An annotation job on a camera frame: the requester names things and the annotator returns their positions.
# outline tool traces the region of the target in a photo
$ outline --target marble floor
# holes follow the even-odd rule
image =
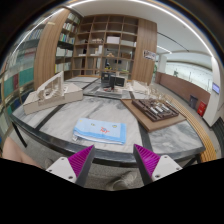
[[[205,122],[202,120],[202,118],[197,114],[195,110],[190,108],[188,104],[183,101],[180,97],[176,96],[174,93],[169,91],[168,89],[162,87],[161,85],[154,84],[160,91],[171,95],[176,100],[178,100],[182,105],[184,105],[194,116],[195,118],[200,122],[200,124],[203,126],[205,131],[208,133],[209,137],[211,138],[211,141],[215,147],[216,153],[217,153],[217,159],[221,158],[221,150],[218,143],[218,140],[214,134],[214,132],[205,124]],[[59,157],[63,156],[62,154],[52,151],[51,149],[39,144],[38,142],[34,141],[30,137],[28,137],[25,133],[21,131],[21,134],[25,141],[28,144],[27,148],[24,148],[22,143],[20,142],[19,138],[17,137],[15,131],[13,130],[10,133],[10,137],[21,147],[21,149],[29,155],[31,158],[33,158],[38,164],[40,164],[42,167],[44,167],[44,161],[46,158],[52,159],[53,161],[56,161]],[[179,165],[183,167],[188,161],[180,162]],[[97,190],[104,190],[105,185],[113,180],[114,178],[124,174],[127,171],[136,171],[137,172],[137,179],[133,182],[132,185],[130,185],[130,189],[134,188],[140,188],[143,185],[141,175],[139,172],[139,169],[137,168],[116,168],[116,167],[108,167],[108,166],[102,166],[97,164],[92,164],[89,175],[86,181],[85,188],[91,188],[91,189],[97,189]]]

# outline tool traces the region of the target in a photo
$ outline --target table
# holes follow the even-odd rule
[[[116,167],[137,167],[133,156],[133,145],[138,144],[159,155],[169,155],[175,161],[197,158],[205,150],[199,136],[188,123],[183,121],[170,127],[148,133],[120,98],[145,98],[144,94],[123,91],[122,97],[108,94],[95,96],[101,80],[91,77],[76,77],[73,82],[83,89],[83,100],[52,107],[26,115],[20,106],[11,115],[13,126],[22,139],[17,126],[41,144],[70,156],[92,144],[96,153],[94,163]],[[78,138],[72,140],[73,128],[79,118],[122,122],[127,125],[127,139],[124,145],[91,142]]]

